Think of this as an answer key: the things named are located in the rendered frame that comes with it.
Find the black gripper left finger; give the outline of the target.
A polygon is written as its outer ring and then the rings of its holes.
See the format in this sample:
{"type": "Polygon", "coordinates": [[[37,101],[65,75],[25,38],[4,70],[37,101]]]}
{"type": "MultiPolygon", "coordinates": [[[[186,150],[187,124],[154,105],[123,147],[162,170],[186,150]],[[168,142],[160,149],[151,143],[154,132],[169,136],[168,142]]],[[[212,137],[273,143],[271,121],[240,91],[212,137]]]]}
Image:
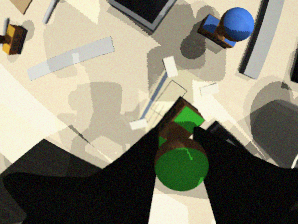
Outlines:
{"type": "Polygon", "coordinates": [[[60,224],[149,224],[158,128],[88,177],[15,172],[3,184],[25,214],[60,224]]]}

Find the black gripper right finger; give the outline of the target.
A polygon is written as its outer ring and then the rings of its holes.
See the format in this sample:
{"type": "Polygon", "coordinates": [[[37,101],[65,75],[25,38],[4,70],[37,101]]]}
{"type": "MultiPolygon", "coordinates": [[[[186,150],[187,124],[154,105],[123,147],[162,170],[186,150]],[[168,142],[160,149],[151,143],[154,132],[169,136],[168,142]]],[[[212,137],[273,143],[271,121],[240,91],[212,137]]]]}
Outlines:
{"type": "Polygon", "coordinates": [[[281,168],[193,127],[209,168],[204,179],[216,224],[286,224],[298,212],[298,168],[281,168]]]}

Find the grey mug with handle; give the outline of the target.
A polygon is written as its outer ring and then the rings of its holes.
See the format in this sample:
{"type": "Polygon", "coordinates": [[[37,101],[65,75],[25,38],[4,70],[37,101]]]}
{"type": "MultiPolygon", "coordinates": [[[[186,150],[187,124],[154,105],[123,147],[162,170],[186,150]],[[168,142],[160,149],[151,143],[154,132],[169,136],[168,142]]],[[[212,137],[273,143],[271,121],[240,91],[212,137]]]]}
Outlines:
{"type": "Polygon", "coordinates": [[[298,168],[298,105],[275,100],[259,111],[253,139],[281,168],[298,168]]]}

